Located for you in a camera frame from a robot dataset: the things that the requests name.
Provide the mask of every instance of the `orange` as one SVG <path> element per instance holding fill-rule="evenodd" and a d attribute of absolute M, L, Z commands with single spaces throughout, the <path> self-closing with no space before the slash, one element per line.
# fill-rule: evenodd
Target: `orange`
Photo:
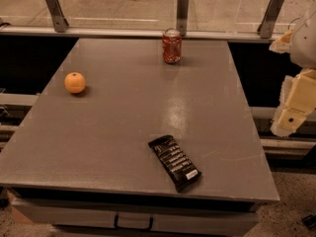
<path fill-rule="evenodd" d="M 71 72 L 65 77 L 65 88 L 70 93 L 78 94 L 86 88 L 86 80 L 82 74 Z"/>

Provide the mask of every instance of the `soda can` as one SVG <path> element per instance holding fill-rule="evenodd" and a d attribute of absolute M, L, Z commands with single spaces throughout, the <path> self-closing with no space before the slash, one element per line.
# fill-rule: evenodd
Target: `soda can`
<path fill-rule="evenodd" d="M 162 36 L 163 58 L 165 62 L 173 64 L 181 58 L 182 37 L 179 31 L 168 29 Z"/>

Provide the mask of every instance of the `metal bar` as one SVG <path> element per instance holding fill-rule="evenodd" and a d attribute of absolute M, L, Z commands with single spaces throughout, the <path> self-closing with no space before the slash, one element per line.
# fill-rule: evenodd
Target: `metal bar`
<path fill-rule="evenodd" d="M 75 37 L 75 38 L 135 38 L 158 39 L 160 30 L 119 30 L 69 27 L 66 32 L 58 33 L 54 28 L 5 26 L 0 30 L 0 36 L 40 36 L 40 37 Z M 185 38 L 196 40 L 226 40 L 229 42 L 271 43 L 281 37 L 274 34 L 270 39 L 261 39 L 257 33 L 224 33 L 212 31 L 187 31 Z"/>
<path fill-rule="evenodd" d="M 37 95 L 0 94 L 0 105 L 28 106 L 31 107 L 37 101 Z"/>
<path fill-rule="evenodd" d="M 63 16 L 59 1 L 58 0 L 45 0 L 45 1 L 50 12 L 54 29 L 58 33 L 64 33 L 68 29 L 69 24 L 67 20 L 65 19 L 65 17 Z"/>
<path fill-rule="evenodd" d="M 295 141 L 279 139 L 260 139 L 263 147 L 266 148 L 288 148 L 310 150 L 316 145 L 316 141 Z"/>
<path fill-rule="evenodd" d="M 298 160 L 302 159 L 307 153 L 308 150 L 304 149 L 281 149 L 281 150 L 271 150 L 264 148 L 267 158 L 276 159 L 276 158 L 286 158 Z"/>
<path fill-rule="evenodd" d="M 0 132 L 1 131 L 11 131 L 14 132 L 18 129 L 18 126 L 16 125 L 2 125 L 0 124 Z"/>
<path fill-rule="evenodd" d="M 261 38 L 269 39 L 273 35 L 277 16 L 283 2 L 284 0 L 270 0 L 265 17 L 258 27 Z"/>
<path fill-rule="evenodd" d="M 178 0 L 177 5 L 177 30 L 182 36 L 187 34 L 187 21 L 189 11 L 189 0 Z"/>
<path fill-rule="evenodd" d="M 250 112 L 254 119 L 272 119 L 275 115 L 277 108 L 261 108 L 261 107 L 251 107 Z"/>
<path fill-rule="evenodd" d="M 299 154 L 287 154 L 280 155 L 266 153 L 269 165 L 271 167 L 280 168 L 311 168 L 316 167 L 316 146 L 303 155 Z"/>

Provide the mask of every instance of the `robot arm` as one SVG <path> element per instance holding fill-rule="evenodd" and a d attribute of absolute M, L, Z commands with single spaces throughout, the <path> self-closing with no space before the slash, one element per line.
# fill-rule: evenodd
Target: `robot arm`
<path fill-rule="evenodd" d="M 295 78 L 285 77 L 271 128 L 277 136 L 289 136 L 316 108 L 316 3 L 270 50 L 289 52 L 291 61 L 303 68 Z"/>

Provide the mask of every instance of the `table drawer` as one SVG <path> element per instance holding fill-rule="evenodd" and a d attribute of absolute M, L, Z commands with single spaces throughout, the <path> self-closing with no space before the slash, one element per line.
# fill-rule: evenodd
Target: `table drawer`
<path fill-rule="evenodd" d="M 219 237 L 222 235 L 204 235 L 204 234 L 186 234 L 186 233 L 168 233 L 153 231 L 126 231 L 104 228 L 89 228 L 80 226 L 53 226 L 50 229 L 54 237 Z"/>
<path fill-rule="evenodd" d="M 15 198 L 12 205 L 33 222 L 133 232 L 242 236 L 258 222 L 257 214 L 251 212 L 201 213 L 192 209 L 179 213 L 174 209 L 150 213 L 148 209 L 144 213 L 143 209 L 124 211 L 123 206 L 117 210 L 115 204 L 22 198 Z"/>

